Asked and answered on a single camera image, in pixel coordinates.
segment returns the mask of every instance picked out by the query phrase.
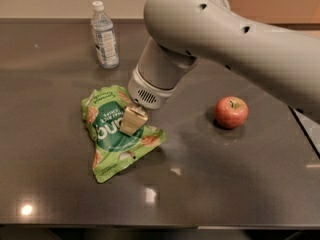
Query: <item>water bottle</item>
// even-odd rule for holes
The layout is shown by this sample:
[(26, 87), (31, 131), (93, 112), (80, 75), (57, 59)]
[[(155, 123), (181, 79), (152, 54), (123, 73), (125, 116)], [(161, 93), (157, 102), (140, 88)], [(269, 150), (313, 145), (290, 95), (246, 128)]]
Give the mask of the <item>water bottle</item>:
[(113, 23), (104, 13), (102, 2), (95, 1), (92, 6), (91, 30), (99, 63), (103, 68), (114, 68), (119, 64), (119, 55)]

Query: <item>snack bag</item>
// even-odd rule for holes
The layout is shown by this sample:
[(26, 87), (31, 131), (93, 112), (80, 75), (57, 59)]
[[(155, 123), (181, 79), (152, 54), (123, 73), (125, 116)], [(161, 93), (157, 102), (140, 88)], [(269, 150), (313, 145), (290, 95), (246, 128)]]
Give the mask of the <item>snack bag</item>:
[(93, 173), (103, 183), (166, 140), (159, 128), (144, 125), (132, 136), (120, 132), (124, 109), (132, 101), (118, 85), (94, 90), (82, 101), (82, 119), (95, 142)]

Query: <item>red apple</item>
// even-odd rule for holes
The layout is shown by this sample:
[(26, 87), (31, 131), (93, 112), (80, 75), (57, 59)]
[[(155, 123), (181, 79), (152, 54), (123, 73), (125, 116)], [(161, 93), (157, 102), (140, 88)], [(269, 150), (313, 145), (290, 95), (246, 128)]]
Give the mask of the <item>red apple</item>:
[(215, 108), (215, 118), (224, 128), (233, 129), (242, 125), (248, 117), (247, 104), (234, 96), (220, 99)]

